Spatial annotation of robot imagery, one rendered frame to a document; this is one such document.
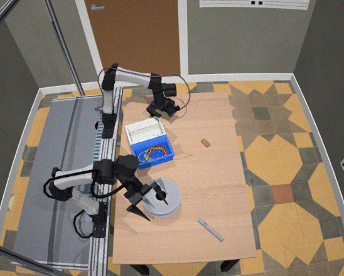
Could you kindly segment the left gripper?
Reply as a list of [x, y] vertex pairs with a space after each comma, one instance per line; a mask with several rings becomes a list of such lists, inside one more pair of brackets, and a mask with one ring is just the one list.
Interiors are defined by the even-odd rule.
[[[166, 100], [167, 99], [167, 100]], [[170, 98], [166, 98], [163, 96], [163, 98], [161, 99], [155, 99], [151, 102], [151, 104], [146, 108], [146, 110], [150, 113], [150, 115], [152, 117], [157, 116], [157, 117], [161, 117], [162, 115], [157, 113], [155, 110], [159, 109], [161, 112], [163, 109], [163, 107], [165, 107], [165, 105], [167, 105], [167, 103], [171, 103], [171, 104], [175, 104], [174, 100], [171, 100]]]

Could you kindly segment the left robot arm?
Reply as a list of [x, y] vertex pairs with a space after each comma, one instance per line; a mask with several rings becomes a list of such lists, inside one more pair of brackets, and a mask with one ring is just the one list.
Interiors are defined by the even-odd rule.
[[[102, 111], [102, 123], [104, 124], [104, 128], [101, 136], [103, 139], [111, 139], [114, 133], [117, 114], [114, 113], [113, 94], [114, 84], [116, 81], [135, 83], [147, 87], [153, 91], [153, 97], [155, 99], [161, 99], [164, 95], [165, 97], [176, 97], [175, 83], [161, 83], [161, 77], [146, 76], [158, 76], [158, 74], [139, 73], [126, 70], [118, 67], [118, 63], [114, 63], [111, 68], [116, 68], [116, 70], [108, 69], [101, 84], [101, 87], [104, 91], [104, 108]], [[167, 103], [167, 105], [165, 105], [165, 107], [163, 107], [161, 110], [166, 112], [169, 117], [172, 117], [179, 109], [179, 105], [175, 107], [174, 104]]]

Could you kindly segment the blue plastic crate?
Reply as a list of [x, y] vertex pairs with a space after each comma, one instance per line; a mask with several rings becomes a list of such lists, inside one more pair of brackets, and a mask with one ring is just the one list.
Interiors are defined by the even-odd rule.
[[[165, 147], [167, 151], [167, 155], [166, 156], [164, 155], [165, 152], [162, 149], [153, 149], [151, 150], [151, 152], [150, 151], [148, 151], [147, 153], [145, 152], [153, 146], [155, 147], [162, 146], [162, 148]], [[161, 164], [167, 161], [171, 161], [173, 160], [173, 156], [175, 155], [172, 149], [172, 146], [169, 142], [168, 136], [166, 134], [146, 140], [146, 141], [138, 142], [136, 144], [132, 144], [131, 149], [132, 149], [133, 155], [139, 159], [139, 170], [145, 169], [147, 167], [155, 166], [157, 164]], [[146, 160], [146, 158], [144, 157], [145, 153], [146, 155], [149, 154], [150, 157], [154, 157], [154, 158], [153, 159], [151, 158], [152, 160], [150, 161], [149, 159]], [[141, 161], [144, 161], [144, 162], [141, 162]]]

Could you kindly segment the white wire spool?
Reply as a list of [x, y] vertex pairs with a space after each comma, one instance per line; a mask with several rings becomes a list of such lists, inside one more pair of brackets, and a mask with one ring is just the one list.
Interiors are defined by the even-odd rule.
[[181, 191], [175, 182], [166, 178], [154, 179], [148, 182], [148, 186], [154, 181], [161, 187], [163, 196], [168, 205], [152, 189], [142, 197], [144, 209], [155, 218], [168, 218], [174, 215], [180, 208]]

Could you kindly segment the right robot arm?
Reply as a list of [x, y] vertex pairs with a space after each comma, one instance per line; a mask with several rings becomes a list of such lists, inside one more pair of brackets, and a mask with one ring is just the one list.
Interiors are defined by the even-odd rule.
[[[129, 178], [135, 176], [134, 173], [138, 165], [139, 159], [132, 154], [128, 154], [126, 156], [119, 156], [116, 162], [112, 161], [112, 159], [103, 159], [101, 161], [95, 161], [87, 167], [71, 171], [61, 171], [59, 168], [54, 167], [51, 175], [55, 178], [57, 176], [73, 174], [80, 171], [98, 169], [99, 174], [95, 184], [114, 185], [116, 178], [121, 184], [124, 184], [125, 181], [129, 181]], [[89, 214], [89, 217], [92, 218], [92, 222], [94, 222], [92, 236], [94, 238], [105, 238], [108, 202], [94, 201], [75, 187], [81, 184], [92, 184], [95, 174], [96, 172], [83, 172], [56, 178], [54, 181], [50, 182], [48, 189], [54, 199], [58, 201], [70, 201], [85, 210]], [[138, 185], [135, 180], [134, 182], [135, 184], [132, 185], [132, 188], [124, 193], [125, 198], [133, 205], [143, 197], [139, 192], [142, 187]]]

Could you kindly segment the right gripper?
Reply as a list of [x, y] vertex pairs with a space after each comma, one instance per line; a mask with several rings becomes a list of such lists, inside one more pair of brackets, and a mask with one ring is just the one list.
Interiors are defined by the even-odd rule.
[[[142, 184], [140, 182], [140, 180], [138, 180], [138, 178], [136, 176], [134, 177], [131, 177], [129, 178], [129, 181], [132, 181], [135, 180], [138, 185], [140, 185], [142, 188], [139, 190], [139, 192], [142, 194], [142, 196], [144, 196], [148, 191], [150, 191], [152, 188], [155, 190], [155, 192], [160, 196], [160, 198], [168, 205], [168, 203], [166, 202], [164, 196], [163, 196], [163, 192], [161, 190], [161, 187], [156, 183], [152, 183], [150, 186], [148, 186], [147, 184]], [[127, 186], [125, 186], [125, 188], [127, 190], [129, 190], [131, 188], [131, 184], [128, 184]], [[141, 200], [143, 200], [143, 198], [141, 198], [135, 205], [130, 205], [126, 210], [128, 212], [131, 212], [131, 213], [134, 213], [134, 214], [137, 214], [139, 216], [142, 216], [143, 218], [147, 219], [148, 221], [149, 218], [146, 217], [146, 215], [136, 206]]]

